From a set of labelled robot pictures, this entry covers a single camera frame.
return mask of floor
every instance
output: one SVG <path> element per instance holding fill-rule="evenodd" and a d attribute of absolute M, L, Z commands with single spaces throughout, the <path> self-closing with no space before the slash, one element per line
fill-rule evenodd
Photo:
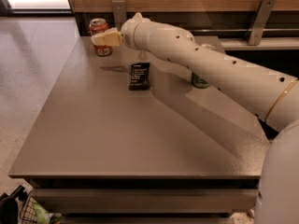
<path fill-rule="evenodd" d="M 74 18 L 0 18 L 0 194 L 31 188 L 7 173 L 78 39 Z"/>

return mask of gray tabletop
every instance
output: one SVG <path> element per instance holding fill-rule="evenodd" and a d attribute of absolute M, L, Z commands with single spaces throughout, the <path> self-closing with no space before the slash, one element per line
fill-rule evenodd
<path fill-rule="evenodd" d="M 130 65 L 150 62 L 148 91 L 129 91 Z M 15 160 L 12 177 L 251 178 L 268 141 L 259 121 L 189 70 L 114 48 L 74 47 Z"/>

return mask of black object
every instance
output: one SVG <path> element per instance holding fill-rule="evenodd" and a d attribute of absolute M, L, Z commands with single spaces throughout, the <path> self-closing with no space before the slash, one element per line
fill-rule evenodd
<path fill-rule="evenodd" d="M 18 204 L 16 198 L 20 201 L 27 199 L 28 194 L 24 191 L 25 187 L 19 185 L 10 196 L 3 193 L 0 196 L 0 224 L 18 224 Z"/>
<path fill-rule="evenodd" d="M 131 65 L 130 91 L 142 91 L 150 88 L 150 63 L 135 63 Z"/>

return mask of gray floor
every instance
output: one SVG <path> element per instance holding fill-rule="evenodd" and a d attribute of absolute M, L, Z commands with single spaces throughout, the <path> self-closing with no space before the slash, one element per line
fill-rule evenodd
<path fill-rule="evenodd" d="M 0 18 L 0 194 L 31 188 L 7 172 L 78 39 L 74 18 Z"/>

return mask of green object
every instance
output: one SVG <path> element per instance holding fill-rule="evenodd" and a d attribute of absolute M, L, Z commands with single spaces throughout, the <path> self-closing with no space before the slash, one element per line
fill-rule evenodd
<path fill-rule="evenodd" d="M 192 73 L 191 83 L 193 84 L 194 87 L 200 88 L 200 89 L 204 89 L 209 86 L 208 82 L 206 82 L 201 77 L 197 76 L 195 73 Z"/>
<path fill-rule="evenodd" d="M 38 203 L 33 203 L 33 208 L 36 213 L 37 224 L 56 224 L 63 219 L 63 216 L 61 214 L 49 213 Z"/>

